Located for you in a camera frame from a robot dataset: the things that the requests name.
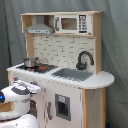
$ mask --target oven window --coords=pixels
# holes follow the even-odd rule
[[[77,19],[61,18],[61,25],[64,30],[77,30]]]

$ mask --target gray curtain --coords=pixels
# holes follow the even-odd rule
[[[107,88],[107,121],[111,123],[111,128],[128,128],[127,0],[1,0],[0,87],[7,84],[6,68],[11,64],[21,63],[26,57],[25,37],[21,32],[21,13],[90,10],[104,11],[103,70],[115,76],[115,83]]]

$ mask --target door handle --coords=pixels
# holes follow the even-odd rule
[[[56,31],[59,31],[59,28],[57,27],[57,22],[59,21],[59,17],[57,17],[55,20],[56,20],[55,21],[55,29],[56,29]]]
[[[50,107],[51,107],[51,102],[48,102],[47,113],[48,113],[49,120],[52,119],[52,116],[50,115]]]

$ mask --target faucet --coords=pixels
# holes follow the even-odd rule
[[[77,63],[77,65],[76,65],[76,68],[77,68],[78,70],[86,69],[87,63],[86,63],[86,62],[85,62],[85,64],[82,64],[82,63],[81,63],[81,57],[82,57],[83,54],[88,55],[89,58],[90,58],[90,61],[91,61],[90,64],[91,64],[91,65],[94,65],[94,60],[93,60],[92,55],[91,55],[89,52],[87,52],[87,51],[83,51],[83,52],[81,52],[81,53],[79,54],[79,56],[78,56],[78,63]]]

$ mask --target stovetop burner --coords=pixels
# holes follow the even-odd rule
[[[31,72],[46,73],[48,71],[51,71],[52,69],[57,68],[57,66],[40,63],[37,67],[33,67],[33,68],[28,68],[25,65],[21,65],[17,68],[27,70],[27,71],[31,71]]]

